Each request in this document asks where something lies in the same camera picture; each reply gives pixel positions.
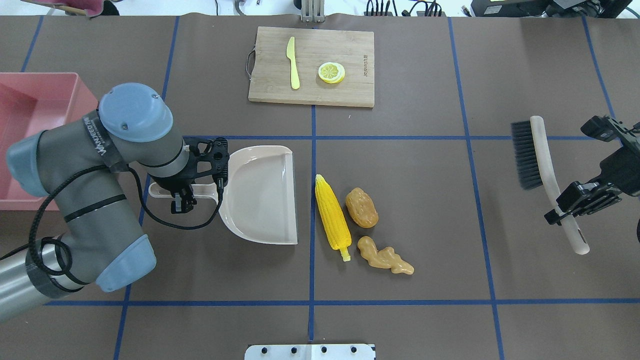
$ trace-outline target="lemon slice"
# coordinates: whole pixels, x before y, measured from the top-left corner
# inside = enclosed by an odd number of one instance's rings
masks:
[[[318,68],[318,76],[329,84],[336,84],[344,79],[344,66],[339,63],[327,62]]]

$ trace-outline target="metal handle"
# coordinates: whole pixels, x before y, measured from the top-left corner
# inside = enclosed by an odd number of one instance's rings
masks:
[[[246,71],[246,74],[249,76],[249,81],[251,81],[251,72],[249,72],[249,60],[251,59],[251,54],[255,55],[255,44],[253,45],[253,49],[249,52],[249,54],[247,54],[246,63],[244,65],[244,71]]]

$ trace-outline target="brown table surface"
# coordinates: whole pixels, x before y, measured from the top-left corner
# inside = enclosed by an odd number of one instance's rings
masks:
[[[580,126],[640,112],[640,21],[329,16],[321,29],[375,32],[373,109],[253,103],[244,61],[257,26],[298,16],[0,17],[0,71],[77,72],[99,98],[135,81],[161,92],[185,135],[230,150],[293,150],[299,244],[143,228],[156,269],[126,289],[95,285],[0,325],[1,359],[242,359],[250,344],[372,343],[378,359],[637,359],[637,199],[579,224],[572,252],[546,224],[542,188],[520,189],[509,124],[541,115],[561,188],[599,174],[619,146]],[[331,250],[312,200],[320,173],[339,199],[359,186],[380,222],[360,229],[415,267],[394,275]],[[132,179],[121,176],[131,206]],[[168,202],[149,199],[161,217]],[[202,204],[195,224],[212,211]],[[0,212],[0,252],[33,212]],[[65,231],[48,212],[40,234]]]

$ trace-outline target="corn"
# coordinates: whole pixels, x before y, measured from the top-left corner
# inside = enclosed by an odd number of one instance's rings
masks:
[[[316,202],[329,245],[333,250],[340,250],[343,261],[351,260],[347,250],[351,245],[351,233],[344,219],[344,213],[331,186],[320,174],[316,175]]]

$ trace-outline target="white metal plate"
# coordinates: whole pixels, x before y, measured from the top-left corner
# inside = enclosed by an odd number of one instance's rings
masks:
[[[373,344],[252,345],[244,360],[375,360]]]

